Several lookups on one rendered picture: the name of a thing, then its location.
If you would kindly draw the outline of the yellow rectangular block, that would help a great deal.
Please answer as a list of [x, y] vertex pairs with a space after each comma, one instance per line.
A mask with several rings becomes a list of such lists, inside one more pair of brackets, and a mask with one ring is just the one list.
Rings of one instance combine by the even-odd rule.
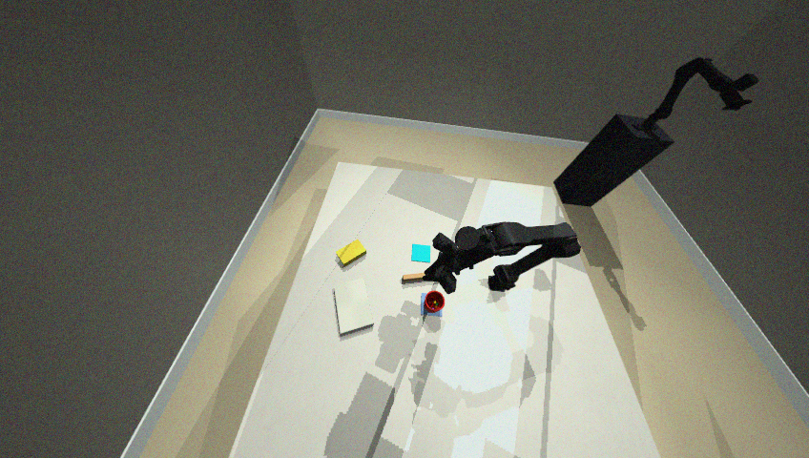
[[358, 239], [336, 251], [344, 267], [366, 254], [366, 250]]

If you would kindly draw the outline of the red cup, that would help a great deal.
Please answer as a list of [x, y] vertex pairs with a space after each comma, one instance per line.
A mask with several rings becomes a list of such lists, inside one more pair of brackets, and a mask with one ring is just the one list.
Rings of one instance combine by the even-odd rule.
[[[428, 301], [431, 301], [431, 304], [429, 304]], [[436, 301], [436, 303], [438, 303], [437, 308], [435, 308], [436, 303], [434, 303], [434, 301]], [[425, 296], [424, 306], [425, 306], [425, 310], [428, 311], [429, 313], [436, 313], [437, 311], [442, 310], [443, 307], [445, 306], [445, 298], [438, 291], [430, 291]], [[432, 308], [434, 308], [434, 309], [432, 309]]]

